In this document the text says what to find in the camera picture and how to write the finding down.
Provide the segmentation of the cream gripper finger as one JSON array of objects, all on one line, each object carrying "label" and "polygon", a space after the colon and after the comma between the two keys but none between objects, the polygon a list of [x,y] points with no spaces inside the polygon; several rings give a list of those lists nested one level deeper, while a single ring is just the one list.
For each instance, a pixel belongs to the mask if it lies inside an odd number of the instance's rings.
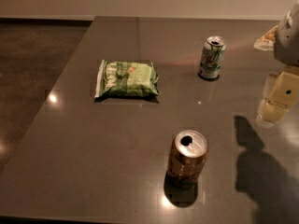
[{"label": "cream gripper finger", "polygon": [[258,107],[257,117],[269,123],[278,123],[288,111],[286,105],[263,98]]}]

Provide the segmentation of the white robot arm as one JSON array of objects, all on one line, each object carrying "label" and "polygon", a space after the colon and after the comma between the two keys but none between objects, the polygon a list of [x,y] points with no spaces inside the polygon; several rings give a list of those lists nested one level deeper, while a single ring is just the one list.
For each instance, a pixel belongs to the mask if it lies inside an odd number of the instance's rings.
[{"label": "white robot arm", "polygon": [[299,1],[278,25],[256,40],[254,48],[273,51],[274,58],[284,64],[281,71],[267,77],[257,111],[257,124],[270,128],[299,101]]}]

